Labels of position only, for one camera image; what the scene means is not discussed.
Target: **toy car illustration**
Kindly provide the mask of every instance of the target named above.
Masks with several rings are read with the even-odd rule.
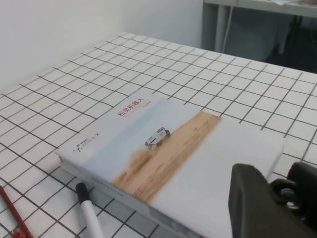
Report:
[[[151,149],[155,149],[162,145],[162,141],[164,138],[169,138],[170,132],[166,130],[164,127],[161,127],[157,130],[146,142],[145,145]]]

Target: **red pen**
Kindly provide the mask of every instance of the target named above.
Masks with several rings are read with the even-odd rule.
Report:
[[[13,232],[13,238],[33,238],[32,234],[30,233],[29,229],[25,225],[23,219],[19,215],[18,211],[13,206],[12,202],[10,201],[10,198],[6,194],[5,190],[2,186],[0,186],[0,195],[3,198],[4,202],[6,203],[8,209],[10,210],[12,216],[16,220],[17,224],[21,228],[21,232],[14,231]]]

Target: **wheel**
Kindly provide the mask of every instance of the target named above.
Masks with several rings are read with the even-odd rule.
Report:
[[[167,137],[170,137],[170,132],[169,132],[169,130],[165,130],[165,132],[166,132],[166,136],[167,136]]]

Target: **white marker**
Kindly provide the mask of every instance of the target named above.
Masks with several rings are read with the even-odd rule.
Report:
[[[83,182],[76,185],[76,192],[80,207],[83,210],[89,238],[104,238],[99,221],[95,214],[93,204],[89,198],[89,193]]]

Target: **paper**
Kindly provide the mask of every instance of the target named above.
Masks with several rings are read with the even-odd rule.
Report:
[[[286,3],[299,2],[298,0],[271,0],[271,1],[280,5],[280,6],[283,6]]]

